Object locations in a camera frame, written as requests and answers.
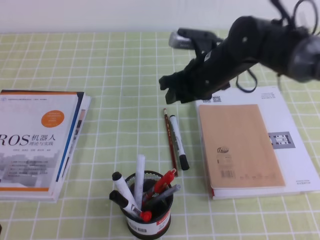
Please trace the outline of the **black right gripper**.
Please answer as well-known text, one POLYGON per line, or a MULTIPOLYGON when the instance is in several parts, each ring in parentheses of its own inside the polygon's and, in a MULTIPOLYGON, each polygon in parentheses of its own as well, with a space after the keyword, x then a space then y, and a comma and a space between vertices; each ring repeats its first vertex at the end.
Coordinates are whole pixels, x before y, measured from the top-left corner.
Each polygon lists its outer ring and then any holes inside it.
POLYGON ((230 88, 230 81, 219 75, 220 67, 214 63, 216 59, 208 52, 200 58, 192 59, 183 70, 162 76, 159 87, 161 91, 168 89, 165 94, 166 104, 209 100, 213 93, 230 88))

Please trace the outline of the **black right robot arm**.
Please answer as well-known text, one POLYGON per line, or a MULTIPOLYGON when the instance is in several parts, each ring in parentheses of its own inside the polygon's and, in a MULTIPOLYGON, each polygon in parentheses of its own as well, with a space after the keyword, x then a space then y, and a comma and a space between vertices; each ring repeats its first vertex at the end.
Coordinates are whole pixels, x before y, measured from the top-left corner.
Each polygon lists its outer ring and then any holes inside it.
POLYGON ((256 64, 300 83, 320 78, 320 38, 304 27, 242 16, 225 39, 209 31, 180 28, 170 44, 193 49, 196 57, 183 70, 159 79, 168 104, 208 100, 256 64))

